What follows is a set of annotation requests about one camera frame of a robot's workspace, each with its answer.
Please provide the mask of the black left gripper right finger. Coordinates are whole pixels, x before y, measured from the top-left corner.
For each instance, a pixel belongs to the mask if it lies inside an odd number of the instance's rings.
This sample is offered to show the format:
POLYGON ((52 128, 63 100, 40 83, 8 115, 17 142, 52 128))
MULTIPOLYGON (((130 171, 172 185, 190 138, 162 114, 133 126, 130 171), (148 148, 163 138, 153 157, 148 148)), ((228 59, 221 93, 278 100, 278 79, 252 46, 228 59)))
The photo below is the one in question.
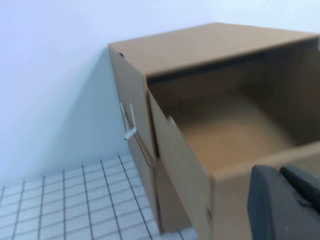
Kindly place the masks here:
POLYGON ((320 178, 293 165, 285 165, 280 168, 281 174, 308 200, 320 199, 320 178))

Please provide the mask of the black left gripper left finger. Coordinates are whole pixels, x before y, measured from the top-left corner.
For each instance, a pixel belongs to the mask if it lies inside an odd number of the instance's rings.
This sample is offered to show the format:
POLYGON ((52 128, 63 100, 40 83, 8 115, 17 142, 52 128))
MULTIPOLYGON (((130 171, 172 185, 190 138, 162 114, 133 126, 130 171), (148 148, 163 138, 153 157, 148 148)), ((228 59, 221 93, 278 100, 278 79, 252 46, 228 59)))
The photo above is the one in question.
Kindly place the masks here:
POLYGON ((251 170, 247 214, 254 240, 318 240, 320 200, 302 197, 279 170, 251 170))

